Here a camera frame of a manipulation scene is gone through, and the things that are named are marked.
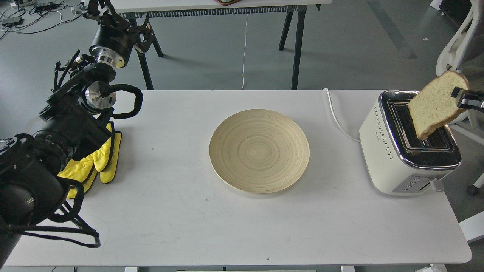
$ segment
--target table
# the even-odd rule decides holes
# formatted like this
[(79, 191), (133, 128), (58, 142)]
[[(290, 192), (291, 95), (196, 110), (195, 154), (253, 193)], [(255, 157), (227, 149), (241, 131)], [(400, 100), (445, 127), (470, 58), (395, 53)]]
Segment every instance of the table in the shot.
[[(346, 131), (382, 90), (331, 91)], [(119, 92), (115, 108), (132, 100)], [(123, 132), (115, 180), (95, 182), (80, 215), (101, 247), (23, 236), (8, 266), (234, 266), (463, 263), (471, 251), (445, 193), (398, 197), (375, 189), (360, 144), (314, 91), (144, 91)], [(228, 116), (266, 108), (305, 132), (311, 158), (292, 187), (248, 194), (214, 172), (209, 142)]]
[[(318, 9), (321, 4), (329, 4), (332, 0), (243, 0), (229, 6), (222, 6), (215, 0), (113, 0), (111, 1), (117, 13), (128, 19), (131, 24), (136, 25), (136, 18), (141, 18), (146, 12), (150, 17), (178, 17), (178, 16), (200, 16), (200, 15), (230, 15), (230, 14), (251, 14), (287, 12), (284, 28), (279, 42), (279, 50), (284, 50), (287, 33), (291, 24), (294, 11), (298, 12), (296, 28), (296, 44), (294, 48), (294, 64), (292, 70), (291, 89), (297, 89), (299, 79), (299, 66), (301, 60), (301, 48), (303, 44), (304, 18), (307, 5), (315, 4)], [(153, 42), (159, 57), (163, 52), (158, 41)], [(147, 89), (153, 90), (148, 64), (144, 54), (138, 54), (139, 62), (145, 79)]]

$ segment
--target bamboo plate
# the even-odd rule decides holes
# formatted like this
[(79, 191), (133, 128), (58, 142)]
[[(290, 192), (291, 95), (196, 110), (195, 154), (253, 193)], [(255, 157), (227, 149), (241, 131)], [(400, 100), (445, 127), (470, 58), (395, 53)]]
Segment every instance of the bamboo plate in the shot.
[(225, 119), (210, 140), (210, 161), (229, 185), (267, 194), (295, 183), (309, 162), (309, 144), (289, 117), (250, 109)]

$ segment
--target concrete floor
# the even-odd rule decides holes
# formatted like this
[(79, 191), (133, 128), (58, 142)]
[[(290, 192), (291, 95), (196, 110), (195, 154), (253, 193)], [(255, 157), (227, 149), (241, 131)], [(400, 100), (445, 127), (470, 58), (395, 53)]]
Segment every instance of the concrete floor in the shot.
[[(74, 4), (75, 0), (65, 3)], [(437, 57), (456, 32), (446, 16), (429, 7), (430, 0), (333, 0), (318, 11), (309, 6), (306, 14), (299, 89), (401, 89), (420, 90), (435, 74)], [(3, 12), (7, 3), (0, 1)], [(71, 18), (62, 11), (64, 20)], [(52, 13), (29, 31), (42, 30), (59, 22)], [(36, 17), (24, 15), (26, 23)], [(245, 23), (247, 46), (244, 65), (245, 89), (283, 90), (291, 84), (295, 20), (286, 49), (279, 51), (285, 14), (251, 14), (154, 18), (153, 29), (166, 56), (147, 54), (153, 85), (158, 90), (238, 90), (242, 87)], [(97, 23), (80, 18), (38, 34), (8, 33), (0, 40), (0, 138), (26, 132), (45, 106), (53, 85), (54, 64), (65, 63), (77, 49), (87, 53)], [(135, 53), (129, 64), (117, 70), (114, 84), (145, 88)], [(446, 180), (446, 194), (456, 217), (462, 221), (484, 211), (484, 196), (469, 196), (484, 166), (484, 147), (455, 133), (463, 156), (462, 166)], [(470, 244), (473, 259), (448, 265), (450, 272), (483, 271), (484, 242)], [(410, 272), (424, 267), (369, 266), (358, 272)], [(52, 268), (4, 267), (2, 272), (47, 272)], [(146, 268), (170, 271), (177, 268)], [(228, 270), (260, 268), (236, 268)], [(339, 267), (314, 267), (339, 271)], [(59, 267), (58, 272), (72, 271)], [(123, 268), (79, 268), (80, 272), (120, 272)]]

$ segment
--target toaster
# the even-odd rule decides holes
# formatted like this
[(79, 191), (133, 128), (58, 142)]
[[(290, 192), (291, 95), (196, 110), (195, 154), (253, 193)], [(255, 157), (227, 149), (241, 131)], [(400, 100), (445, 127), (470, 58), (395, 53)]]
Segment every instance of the toaster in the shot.
[(368, 173), (373, 185), (385, 194), (423, 194), (441, 184), (461, 162), (447, 125), (425, 140), (417, 138), (408, 110), (415, 95), (416, 91), (384, 91), (360, 127)]

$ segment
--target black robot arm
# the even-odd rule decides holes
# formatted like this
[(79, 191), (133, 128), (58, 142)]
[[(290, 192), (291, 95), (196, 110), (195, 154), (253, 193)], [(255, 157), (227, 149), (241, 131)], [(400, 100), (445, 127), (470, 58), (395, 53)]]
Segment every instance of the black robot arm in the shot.
[[(89, 1), (83, 15), (99, 24), (90, 55), (80, 56), (77, 51), (66, 66), (56, 63), (54, 93), (39, 115), (45, 121), (42, 129), (33, 135), (0, 139), (0, 268), (21, 235), (100, 246), (99, 234), (78, 215), (83, 186), (57, 174), (69, 160), (82, 159), (109, 139), (106, 125), (110, 118), (130, 118), (140, 111), (143, 95), (138, 88), (110, 82), (116, 76), (114, 69), (127, 65), (133, 47), (139, 53), (146, 52), (154, 34), (148, 15), (143, 25), (132, 26), (109, 0)], [(69, 79), (63, 84), (67, 74)], [(131, 112), (114, 112), (117, 91), (135, 95)], [(73, 206), (66, 201), (71, 188), (77, 189)], [(45, 219), (71, 221), (78, 228), (37, 225)], [(87, 234), (94, 237), (94, 243), (38, 234), (45, 231)]]

